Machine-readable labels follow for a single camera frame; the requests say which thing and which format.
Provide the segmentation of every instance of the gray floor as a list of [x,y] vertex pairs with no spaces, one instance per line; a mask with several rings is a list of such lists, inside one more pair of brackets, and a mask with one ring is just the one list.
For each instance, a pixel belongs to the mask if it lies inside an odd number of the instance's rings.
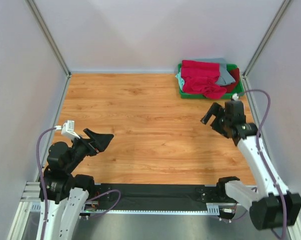
[[[39,214],[31,213],[23,240],[36,239]],[[275,240],[270,230],[257,231],[247,214],[234,223],[209,216],[106,214],[79,220],[73,240]]]

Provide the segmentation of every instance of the wooden tabletop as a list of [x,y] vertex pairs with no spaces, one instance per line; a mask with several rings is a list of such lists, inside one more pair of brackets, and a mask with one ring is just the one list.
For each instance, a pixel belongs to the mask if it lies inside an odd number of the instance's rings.
[[[214,101],[181,99],[178,88],[173,74],[73,74],[58,124],[74,120],[79,135],[85,128],[115,135],[105,152],[86,157],[73,175],[135,184],[215,184],[236,176],[255,184],[233,141],[200,122]],[[71,144],[60,132],[58,141]]]

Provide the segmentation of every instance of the green basket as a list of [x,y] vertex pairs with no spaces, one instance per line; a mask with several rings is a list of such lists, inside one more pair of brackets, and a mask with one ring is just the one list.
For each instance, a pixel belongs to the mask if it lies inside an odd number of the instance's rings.
[[[227,64],[226,67],[227,67],[227,71],[237,69],[236,64]],[[178,64],[178,72],[181,71],[181,68],[182,68],[182,64],[180,63],[180,64]],[[210,99],[208,97],[205,97],[203,94],[189,94],[189,93],[183,92],[180,87],[178,87],[178,88],[179,88],[180,97],[182,99]],[[233,94],[239,94],[242,92],[244,92],[244,88],[242,85],[242,81],[239,80],[239,82],[238,82],[237,86],[234,88],[234,90],[230,93],[225,93],[223,96],[221,96],[220,99],[231,99]]]

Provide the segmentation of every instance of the gray cloth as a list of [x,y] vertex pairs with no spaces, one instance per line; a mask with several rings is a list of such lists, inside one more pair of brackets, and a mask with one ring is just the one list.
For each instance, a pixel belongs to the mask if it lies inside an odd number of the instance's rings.
[[217,82],[215,82],[217,85],[227,86],[232,83],[235,83],[235,79],[227,71],[227,62],[224,58],[200,58],[200,59],[194,59],[194,61],[219,64],[220,76]]

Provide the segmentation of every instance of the red towel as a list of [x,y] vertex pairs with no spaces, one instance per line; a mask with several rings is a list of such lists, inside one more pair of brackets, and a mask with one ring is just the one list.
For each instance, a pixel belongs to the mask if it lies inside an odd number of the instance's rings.
[[203,94],[210,99],[220,99],[226,88],[215,82],[220,77],[220,64],[183,60],[181,77],[185,80],[182,91],[187,94]]
[[226,88],[226,93],[231,93],[237,84],[240,82],[240,69],[236,68],[229,71],[229,74],[235,79],[235,82],[231,83],[230,85],[224,86]]

